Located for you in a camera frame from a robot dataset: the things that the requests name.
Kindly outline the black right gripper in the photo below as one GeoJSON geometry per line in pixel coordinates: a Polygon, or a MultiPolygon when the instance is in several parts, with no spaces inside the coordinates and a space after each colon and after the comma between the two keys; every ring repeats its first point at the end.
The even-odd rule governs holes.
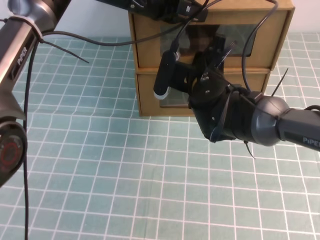
{"type": "Polygon", "coordinates": [[[225,44],[223,36],[215,36],[191,64],[177,61],[172,87],[188,94],[188,107],[210,142],[254,142],[252,123],[262,94],[226,80],[224,59],[236,43],[225,44]]]}

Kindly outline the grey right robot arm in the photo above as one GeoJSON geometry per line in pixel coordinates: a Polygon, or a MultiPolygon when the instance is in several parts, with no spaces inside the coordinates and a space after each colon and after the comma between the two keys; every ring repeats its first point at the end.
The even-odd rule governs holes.
{"type": "Polygon", "coordinates": [[[192,64],[177,62],[170,78],[172,88],[188,94],[188,107],[204,137],[213,143],[241,140],[267,147],[288,141],[318,151],[319,106],[291,108],[282,98],[227,81],[224,61],[235,46],[217,36],[192,64]]]}

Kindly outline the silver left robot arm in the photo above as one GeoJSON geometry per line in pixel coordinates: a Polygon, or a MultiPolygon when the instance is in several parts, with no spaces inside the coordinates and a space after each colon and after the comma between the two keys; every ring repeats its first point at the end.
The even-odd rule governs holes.
{"type": "Polygon", "coordinates": [[[9,0],[12,15],[0,29],[0,184],[20,168],[28,140],[18,120],[26,115],[12,91],[29,54],[42,33],[54,30],[66,11],[68,0],[9,0]]]}

